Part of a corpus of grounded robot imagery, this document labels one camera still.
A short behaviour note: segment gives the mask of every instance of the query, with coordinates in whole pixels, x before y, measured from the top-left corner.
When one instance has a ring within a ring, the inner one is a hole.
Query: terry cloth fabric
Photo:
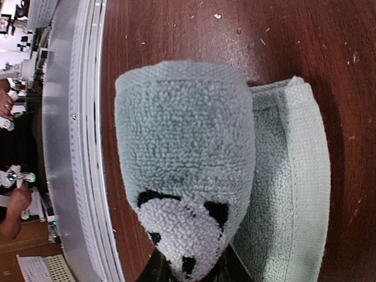
[[[324,254],[330,161],[309,84],[250,88],[256,171],[233,248],[255,282],[314,282]]]
[[[130,205],[173,275],[199,281],[234,237],[256,162],[252,97],[236,68],[163,62],[116,82]]]

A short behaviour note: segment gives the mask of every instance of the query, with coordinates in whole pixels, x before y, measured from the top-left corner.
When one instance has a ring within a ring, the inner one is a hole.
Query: panda embroidery
[[[166,257],[172,274],[183,282],[205,278],[227,247],[223,226],[228,205],[198,204],[146,191],[139,195],[137,206],[141,224]]]

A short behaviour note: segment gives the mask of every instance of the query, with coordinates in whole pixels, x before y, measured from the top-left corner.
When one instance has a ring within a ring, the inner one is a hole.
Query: towel
[[[127,199],[179,281],[216,265],[249,206],[253,100],[236,68],[163,62],[116,82]]]
[[[231,242],[255,282],[317,279],[330,168],[307,83],[249,89],[229,66],[163,62],[116,92],[127,200],[174,277],[201,280]]]
[[[256,171],[232,246],[255,282],[315,282],[324,254],[330,161],[309,84],[292,78],[250,88]]]

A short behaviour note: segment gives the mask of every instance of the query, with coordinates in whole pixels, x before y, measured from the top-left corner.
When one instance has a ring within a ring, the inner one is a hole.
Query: wooden table
[[[126,202],[116,151],[115,79],[133,68],[177,59],[237,66],[251,85],[293,75],[311,83],[332,170],[319,281],[375,281],[375,7],[374,0],[108,0],[103,151],[127,281],[140,274],[153,247]]]

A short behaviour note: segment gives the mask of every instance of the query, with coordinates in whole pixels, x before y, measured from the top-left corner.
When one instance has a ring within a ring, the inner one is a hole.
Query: panda eye
[[[148,232],[148,234],[150,235],[150,238],[152,239],[154,245],[158,246],[160,239],[162,239],[160,234],[159,233],[151,233],[151,232]]]

